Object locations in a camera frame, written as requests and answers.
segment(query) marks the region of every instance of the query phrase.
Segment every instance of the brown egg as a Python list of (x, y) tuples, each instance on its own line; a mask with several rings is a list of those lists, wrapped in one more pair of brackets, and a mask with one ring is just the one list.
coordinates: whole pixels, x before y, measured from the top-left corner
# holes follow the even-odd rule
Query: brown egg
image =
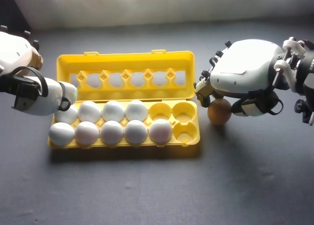
[(208, 118), (216, 125), (223, 125), (231, 117), (231, 104), (226, 99), (215, 99), (208, 107)]

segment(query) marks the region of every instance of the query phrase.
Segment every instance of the white backdrop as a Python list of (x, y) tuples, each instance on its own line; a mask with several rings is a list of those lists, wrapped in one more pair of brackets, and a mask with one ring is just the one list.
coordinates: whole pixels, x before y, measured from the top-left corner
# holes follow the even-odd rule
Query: white backdrop
[(273, 17), (314, 12), (314, 0), (15, 0), (33, 29)]

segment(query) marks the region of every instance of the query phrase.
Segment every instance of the yellow egg carton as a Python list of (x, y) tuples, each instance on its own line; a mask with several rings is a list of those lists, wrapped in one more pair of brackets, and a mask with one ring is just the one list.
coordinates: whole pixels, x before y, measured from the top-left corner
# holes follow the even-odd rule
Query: yellow egg carton
[[(154, 75), (164, 73), (166, 82), (162, 85), (154, 82)], [(177, 73), (184, 72), (185, 83), (178, 83)], [(112, 74), (120, 74), (122, 85), (110, 84)], [(132, 81), (134, 73), (142, 73), (144, 83), (135, 85)], [(100, 85), (93, 87), (89, 84), (90, 75), (98, 75)], [(141, 100), (148, 109), (148, 117), (143, 121), (149, 128), (153, 121), (163, 118), (172, 126), (173, 135), (166, 145), (194, 145), (200, 140), (197, 105), (188, 101), (194, 96), (194, 55), (189, 51), (166, 52), (153, 50), (151, 53), (138, 54), (98, 54), (86, 52), (83, 55), (61, 55), (57, 59), (57, 80), (71, 82), (75, 75), (78, 82), (78, 97), (74, 103), (77, 109), (84, 101), (95, 102), (102, 110), (110, 100), (120, 102), (124, 108), (131, 100)], [(104, 124), (101, 118), (96, 126), (101, 129)], [(80, 123), (77, 119), (71, 126), (75, 129)], [(123, 129), (128, 120), (120, 121)], [(59, 148), (49, 139), (48, 144)], [(149, 137), (141, 146), (157, 145)], [(89, 146), (82, 146), (73, 140), (66, 148), (107, 147), (100, 139)], [(115, 146), (131, 146), (124, 138)]]

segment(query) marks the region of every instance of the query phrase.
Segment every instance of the egg carton lid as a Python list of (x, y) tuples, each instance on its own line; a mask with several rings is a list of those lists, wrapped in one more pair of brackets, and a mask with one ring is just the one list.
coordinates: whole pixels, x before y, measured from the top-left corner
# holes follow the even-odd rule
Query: egg carton lid
[[(153, 50), (150, 53), (99, 54), (85, 52), (83, 55), (61, 55), (56, 62), (58, 81), (71, 83), (74, 75), (78, 82), (77, 102), (109, 100), (180, 100), (194, 96), (194, 54), (190, 51), (167, 52)], [(177, 72), (184, 71), (185, 83), (176, 82)], [(144, 84), (132, 83), (133, 74), (141, 72)], [(154, 83), (156, 72), (164, 72), (166, 82)], [(110, 84), (110, 76), (120, 73), (122, 85)], [(97, 75), (99, 87), (89, 83), (90, 75)]]

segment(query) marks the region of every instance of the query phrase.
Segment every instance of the dark gray fabric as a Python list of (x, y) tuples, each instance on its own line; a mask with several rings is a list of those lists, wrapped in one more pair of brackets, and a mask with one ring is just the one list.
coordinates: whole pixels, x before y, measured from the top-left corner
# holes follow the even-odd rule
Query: dark gray fabric
[[(152, 49), (192, 51), (198, 78), (226, 40), (281, 46), (290, 36), (314, 40), (313, 25), (193, 23), (33, 34), (41, 43), (42, 74), (53, 79), (61, 54)], [(224, 128), (214, 128), (199, 106), (197, 146), (51, 152), (52, 117), (10, 109), (14, 97), (2, 93), (0, 224), (312, 225), (314, 128), (294, 113), (297, 94), (277, 94), (285, 105), (279, 115), (232, 116)]]

